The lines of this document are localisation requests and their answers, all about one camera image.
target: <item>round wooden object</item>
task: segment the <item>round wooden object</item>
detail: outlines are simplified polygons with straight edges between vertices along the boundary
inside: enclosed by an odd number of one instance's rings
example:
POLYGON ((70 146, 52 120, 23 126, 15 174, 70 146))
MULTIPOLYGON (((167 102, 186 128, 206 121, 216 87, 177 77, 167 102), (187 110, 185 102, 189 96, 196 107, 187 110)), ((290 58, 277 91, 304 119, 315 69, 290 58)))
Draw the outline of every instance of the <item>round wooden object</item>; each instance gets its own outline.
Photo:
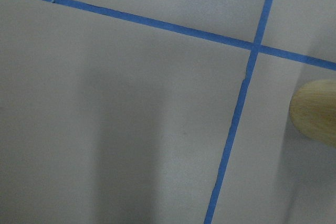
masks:
POLYGON ((302 134, 336 147, 336 80, 303 85, 290 101, 289 115, 302 134))

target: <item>wooden object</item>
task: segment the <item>wooden object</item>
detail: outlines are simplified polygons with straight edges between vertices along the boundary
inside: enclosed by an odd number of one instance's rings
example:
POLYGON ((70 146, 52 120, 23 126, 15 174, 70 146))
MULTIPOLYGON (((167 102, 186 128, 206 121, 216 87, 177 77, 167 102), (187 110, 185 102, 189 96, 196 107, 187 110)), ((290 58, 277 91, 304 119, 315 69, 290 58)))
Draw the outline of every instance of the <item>wooden object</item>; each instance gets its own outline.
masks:
POLYGON ((289 114, 302 134, 336 147, 336 80, 303 85, 291 99, 289 114))

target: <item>blue line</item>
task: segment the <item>blue line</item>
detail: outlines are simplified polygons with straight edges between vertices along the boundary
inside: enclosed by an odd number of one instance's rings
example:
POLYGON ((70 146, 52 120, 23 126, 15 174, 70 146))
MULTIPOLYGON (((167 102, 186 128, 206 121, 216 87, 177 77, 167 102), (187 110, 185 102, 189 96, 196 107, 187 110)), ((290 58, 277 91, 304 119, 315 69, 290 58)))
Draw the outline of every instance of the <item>blue line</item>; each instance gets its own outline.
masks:
POLYGON ((288 52, 267 46, 261 46, 259 52, 336 71, 336 63, 332 61, 321 60, 311 56, 301 55, 295 52, 288 52))
POLYGON ((176 24, 163 22, 160 20, 152 19, 152 18, 146 18, 146 17, 142 17, 142 16, 130 14, 130 13, 123 13, 123 12, 113 10, 113 9, 89 5, 84 2, 80 2, 80 1, 74 1, 74 0, 42 0, 42 1, 47 1, 51 3, 59 4, 59 5, 64 5, 64 6, 69 6, 69 7, 73 7, 76 9, 85 10, 88 12, 93 12, 93 13, 106 15, 106 16, 113 17, 113 18, 123 19, 123 20, 127 20, 130 22, 142 24, 142 25, 147 25, 147 26, 151 26, 151 27, 155 27, 159 29, 173 31, 175 33, 185 34, 185 35, 193 36, 196 38, 206 39, 206 40, 210 40, 210 41, 214 41, 214 42, 218 42, 218 43, 222 43, 222 44, 226 44, 226 45, 230 45, 234 47, 244 48, 248 50, 251 50, 252 45, 253 45, 253 43, 247 42, 244 40, 230 38, 230 37, 226 37, 226 36, 218 35, 214 33, 208 33, 206 31, 201 31, 201 30, 197 30, 193 28, 179 26, 176 24))
POLYGON ((252 78, 252 74, 253 74, 254 66, 256 64, 256 60, 257 60, 257 56, 258 56, 258 53, 259 53, 260 45, 261 45, 261 42, 263 40, 263 36, 264 36, 265 29, 266 29, 267 20, 268 20, 268 16, 269 16, 269 13, 270 13, 271 6, 272 6, 272 2, 273 2, 273 0, 265 0, 264 6, 262 8, 257 32, 256 32, 256 35, 255 35, 255 38, 254 38, 254 45, 252 46, 250 56, 249 56, 249 59, 248 59, 248 62, 247 62, 246 76, 245 76, 245 79, 243 80, 242 85, 240 87, 240 91, 239 91, 239 95, 238 95, 238 101, 237 101, 237 104, 236 104, 236 107, 235 107, 235 111, 234 111, 234 114, 233 114, 231 126, 230 126, 230 129, 229 129, 229 133, 228 133, 227 140, 226 140, 226 143, 225 143, 225 147, 224 147, 224 150, 223 150, 222 159, 221 159, 220 164, 219 164, 217 180, 216 180, 216 184, 215 184, 214 189, 213 189, 212 194, 211 194, 208 209, 207 209, 205 219, 204 219, 204 224, 211 224, 211 222, 212 222, 212 218, 213 218, 215 208, 216 208, 216 205, 217 205, 219 193, 220 193, 220 190, 221 190, 221 187, 222 187, 222 184, 223 184, 225 171, 226 171, 227 164, 228 164, 228 161, 229 161, 229 158, 230 158, 232 146, 233 146, 234 139, 235 139, 235 136, 236 136, 236 133, 237 133, 239 120, 240 120, 241 113, 243 111, 244 103, 245 103, 245 100, 246 100, 246 94, 247 94, 248 86, 249 86, 251 78, 252 78))

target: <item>wooden knob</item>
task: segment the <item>wooden knob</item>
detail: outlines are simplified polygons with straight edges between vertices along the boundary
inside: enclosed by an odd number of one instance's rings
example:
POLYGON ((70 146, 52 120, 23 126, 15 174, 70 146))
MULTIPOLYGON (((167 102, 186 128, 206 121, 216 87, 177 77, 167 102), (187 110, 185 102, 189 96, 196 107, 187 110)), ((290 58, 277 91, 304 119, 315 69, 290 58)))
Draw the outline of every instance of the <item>wooden knob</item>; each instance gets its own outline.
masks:
POLYGON ((302 134, 336 147, 336 80, 303 85, 290 101, 289 115, 302 134))

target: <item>wood grain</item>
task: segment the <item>wood grain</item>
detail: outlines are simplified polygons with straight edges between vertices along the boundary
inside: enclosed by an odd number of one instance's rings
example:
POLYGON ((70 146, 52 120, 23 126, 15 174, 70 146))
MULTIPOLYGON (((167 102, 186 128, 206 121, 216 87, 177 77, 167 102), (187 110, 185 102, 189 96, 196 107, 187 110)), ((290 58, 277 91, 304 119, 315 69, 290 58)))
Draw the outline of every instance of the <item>wood grain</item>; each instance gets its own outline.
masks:
POLYGON ((302 134, 336 147, 336 80, 303 85, 291 99, 289 115, 302 134))

